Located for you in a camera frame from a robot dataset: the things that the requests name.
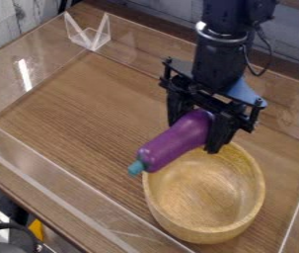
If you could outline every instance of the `bowl rim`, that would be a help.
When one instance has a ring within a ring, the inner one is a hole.
[[[167,219],[171,223],[173,223],[180,228],[187,229],[193,232],[213,234],[213,233],[223,233],[223,232],[236,230],[237,228],[250,224],[250,222],[255,219],[258,212],[260,210],[260,207],[263,205],[266,188],[264,188],[264,178],[263,178],[263,174],[260,172],[259,165],[258,165],[255,159],[252,158],[252,156],[248,154],[248,152],[235,142],[231,142],[228,145],[231,145],[244,155],[244,157],[250,161],[251,169],[252,169],[255,176],[256,176],[258,188],[259,188],[259,191],[258,191],[259,194],[255,198],[254,206],[252,206],[252,209],[250,210],[248,214],[241,219],[236,220],[233,223],[231,223],[228,225],[195,228],[195,227],[188,227],[188,226],[177,223],[176,220],[167,217],[165,212],[160,208],[159,204],[153,201],[153,197],[151,195],[149,173],[147,173],[147,172],[143,173],[144,193],[145,193],[145,198],[147,198],[147,201],[149,202],[149,205],[153,207],[153,209],[157,211],[159,215],[163,216],[164,219]]]

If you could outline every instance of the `black mount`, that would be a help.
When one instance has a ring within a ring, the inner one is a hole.
[[[266,108],[267,103],[243,77],[231,86],[216,91],[215,96],[203,85],[195,83],[192,62],[168,58],[163,65],[164,74],[159,85],[167,91],[168,124],[172,126],[195,106],[211,112],[215,118],[204,144],[208,153],[217,153],[239,129],[252,132],[259,111]]]

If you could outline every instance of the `purple object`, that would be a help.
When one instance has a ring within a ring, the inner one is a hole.
[[[129,174],[143,170],[156,172],[183,153],[204,145],[212,122],[212,114],[199,109],[189,112],[173,126],[149,141],[137,152],[137,161],[129,166]]]

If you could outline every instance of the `yellow object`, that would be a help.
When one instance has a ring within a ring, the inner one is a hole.
[[[144,173],[151,214],[179,239],[213,244],[237,236],[263,203],[264,182],[248,153],[228,144],[219,154],[196,148],[159,172]]]
[[[42,224],[41,222],[36,219],[32,224],[29,225],[29,230],[33,232],[36,237],[38,238],[40,241],[44,241],[44,234],[42,234]]]

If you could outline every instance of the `wooden bowl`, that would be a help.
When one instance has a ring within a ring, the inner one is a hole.
[[[159,172],[144,173],[151,214],[180,240],[213,244],[250,226],[264,199],[259,167],[236,145],[216,155],[196,148]]]

